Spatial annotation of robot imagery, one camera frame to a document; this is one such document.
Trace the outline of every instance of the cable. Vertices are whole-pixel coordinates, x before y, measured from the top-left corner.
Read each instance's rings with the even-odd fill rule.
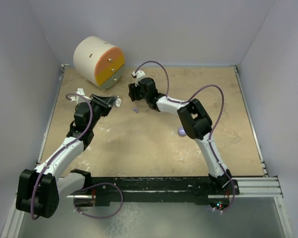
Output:
[[[137,72],[137,71],[138,71],[144,64],[146,64],[146,63],[156,63],[156,64],[158,64],[158,65],[163,69],[163,71],[164,71],[164,73],[165,73],[165,75],[166,75],[166,78],[167,78],[167,91],[166,91],[165,96],[166,96],[167,100],[170,101],[170,102],[173,102],[173,103],[179,103],[179,104],[189,103],[189,102],[190,102],[190,101],[191,101],[191,100],[192,100],[198,93],[200,93],[202,90],[204,90],[204,89],[206,89],[206,88],[208,88],[208,87],[216,87],[216,88],[220,91],[220,93],[221,93],[221,97],[222,97],[221,110],[220,110],[218,119],[216,120],[216,122],[215,122],[215,124],[214,124],[214,127],[212,128],[212,130],[211,130],[211,132],[210,132],[210,135],[209,135],[209,146],[210,146],[210,149],[211,149],[211,151],[212,151],[212,153],[213,153],[213,155],[214,155],[216,161],[218,162],[220,168],[222,169],[222,171],[224,172],[224,174],[227,176],[227,178],[229,179],[230,183],[232,184],[233,196],[232,196],[232,201],[231,201],[231,203],[230,203],[230,204],[225,208],[225,210],[224,210],[224,211],[227,211],[227,210],[232,206],[232,204],[233,204],[233,202],[234,202],[234,200],[235,200],[235,187],[234,187],[234,182],[233,182],[232,178],[228,175],[228,173],[226,172],[226,170],[224,169],[223,165],[220,163],[220,160],[218,159],[218,157],[217,157],[217,155],[216,155],[216,153],[215,153],[215,151],[214,151],[214,148],[213,148],[213,146],[212,146],[212,144],[211,144],[211,137],[212,137],[213,132],[214,132],[215,128],[217,127],[217,125],[218,125],[218,123],[219,123],[219,121],[220,121],[220,119],[221,119],[221,117],[222,117],[222,113],[223,113],[223,109],[224,109],[224,93],[223,93],[222,89],[221,89],[219,86],[215,85],[215,84],[209,84],[209,85],[205,85],[205,86],[203,86],[202,88],[198,89],[198,90],[197,90],[197,91],[196,91],[196,92],[195,92],[195,93],[194,93],[194,94],[193,94],[187,101],[177,101],[177,100],[170,99],[170,98],[168,97],[169,86],[170,86],[170,84],[169,84],[169,76],[168,76],[167,70],[165,69],[165,67],[163,67],[162,64],[160,64],[160,63],[158,63],[158,62],[156,62],[156,61],[149,60],[149,61],[146,61],[146,62],[142,63],[142,64],[135,70],[135,72]]]
[[[110,186],[113,186],[115,189],[118,190],[118,192],[119,192],[119,194],[120,194],[120,204],[119,204],[118,209],[117,209],[114,213],[112,213],[112,214],[110,214],[110,215],[107,215],[107,216],[103,216],[103,217],[100,217],[100,216],[92,216],[92,215],[90,215],[90,214],[87,214],[87,213],[84,213],[84,212],[80,211],[80,210],[78,209],[78,207],[76,207],[76,205],[75,205],[75,200],[73,200],[73,204],[74,204],[75,211],[77,211],[78,213],[80,213],[80,214],[82,214],[82,215],[84,215],[84,216],[87,216],[87,217],[90,217],[90,218],[94,218],[94,219],[107,219],[107,218],[111,218],[111,217],[115,216],[115,215],[120,211],[120,209],[123,207],[123,203],[124,203],[123,193],[121,192],[121,190],[119,189],[119,187],[117,187],[116,185],[114,185],[114,184],[112,184],[112,183],[110,183],[110,182],[101,182],[101,183],[98,183],[98,184],[94,184],[94,185],[92,185],[92,186],[90,186],[90,187],[86,187],[86,188],[83,188],[83,189],[81,189],[81,190],[78,190],[77,192],[83,192],[83,191],[89,190],[89,189],[91,189],[91,188],[98,187],[98,186],[102,186],[102,185],[110,185]]]
[[[89,121],[88,121],[88,124],[87,124],[87,127],[85,128],[85,130],[77,137],[75,138],[74,140],[72,140],[71,142],[69,142],[67,145],[63,146],[62,148],[60,148],[57,152],[55,152],[55,154],[49,159],[49,161],[46,163],[46,165],[43,167],[42,171],[40,172],[38,178],[36,179],[35,181],[35,185],[33,187],[33,192],[32,192],[32,197],[31,197],[31,205],[30,205],[30,213],[31,213],[31,219],[32,220],[37,220],[40,216],[34,216],[34,203],[35,203],[35,194],[36,194],[36,190],[39,186],[39,183],[40,183],[40,180],[41,180],[41,177],[43,175],[43,173],[45,172],[46,168],[49,167],[49,165],[55,160],[55,158],[61,154],[67,147],[69,147],[70,145],[74,144],[75,142],[77,142],[79,139],[82,138],[82,136],[84,136],[84,134],[88,131],[90,125],[91,125],[91,122],[92,122],[92,119],[93,119],[93,110],[91,108],[91,104],[90,102],[88,101],[88,99],[86,99],[84,96],[80,95],[80,94],[77,94],[77,93],[69,93],[69,94],[66,94],[66,99],[68,100],[71,100],[69,98],[69,96],[78,96],[78,97],[81,97],[84,99],[84,101],[88,104],[88,107],[89,107],[89,110],[90,110],[90,116],[89,116]]]

